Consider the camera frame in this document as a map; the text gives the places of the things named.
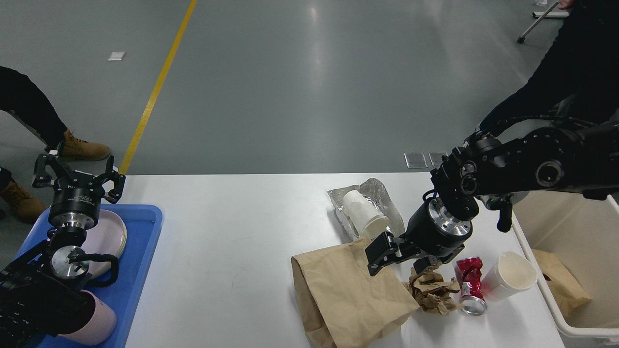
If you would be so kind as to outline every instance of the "brown boot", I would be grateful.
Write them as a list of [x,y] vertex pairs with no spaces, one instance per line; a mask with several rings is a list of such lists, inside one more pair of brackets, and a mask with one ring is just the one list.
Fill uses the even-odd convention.
[[110,152],[110,148],[106,145],[78,139],[67,129],[64,132],[64,148],[60,157],[68,161],[101,161],[108,158]]
[[9,204],[21,221],[28,224],[34,224],[39,215],[46,209],[41,201],[14,181],[10,182],[9,186],[0,192],[0,197]]

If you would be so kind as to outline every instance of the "crushed soda can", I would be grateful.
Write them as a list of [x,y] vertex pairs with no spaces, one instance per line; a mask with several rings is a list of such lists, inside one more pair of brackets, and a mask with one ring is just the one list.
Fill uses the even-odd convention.
[[461,310],[469,315],[482,315],[488,309],[482,295],[482,266],[480,258],[456,261],[455,272],[460,284]]

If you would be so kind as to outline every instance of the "black pants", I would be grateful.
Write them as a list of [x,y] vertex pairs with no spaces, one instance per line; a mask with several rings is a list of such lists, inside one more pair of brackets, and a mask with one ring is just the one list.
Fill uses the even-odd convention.
[[[28,76],[0,66],[0,110],[10,113],[15,119],[35,133],[48,147],[56,147],[64,140],[67,126],[45,94],[30,81]],[[8,184],[8,171],[0,167],[0,191]]]
[[603,123],[619,106],[619,1],[581,0],[527,84],[497,105],[480,130],[499,135],[575,94],[569,117]]

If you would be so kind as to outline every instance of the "paper bag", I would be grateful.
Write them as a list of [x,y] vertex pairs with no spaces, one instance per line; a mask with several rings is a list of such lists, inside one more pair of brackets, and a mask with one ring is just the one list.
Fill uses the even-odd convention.
[[564,318],[567,318],[576,307],[591,300],[589,294],[555,254],[535,249],[532,251]]
[[370,239],[292,258],[297,303],[316,348],[361,348],[396,330],[419,306],[389,268],[368,273]]

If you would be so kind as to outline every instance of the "white bin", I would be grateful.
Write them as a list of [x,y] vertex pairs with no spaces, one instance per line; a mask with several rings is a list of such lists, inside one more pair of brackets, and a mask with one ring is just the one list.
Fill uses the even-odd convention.
[[538,267],[531,248],[556,253],[591,295],[566,320],[546,280],[541,273],[538,277],[566,346],[619,344],[619,207],[614,199],[531,192],[514,205],[514,214],[514,230],[529,261]]

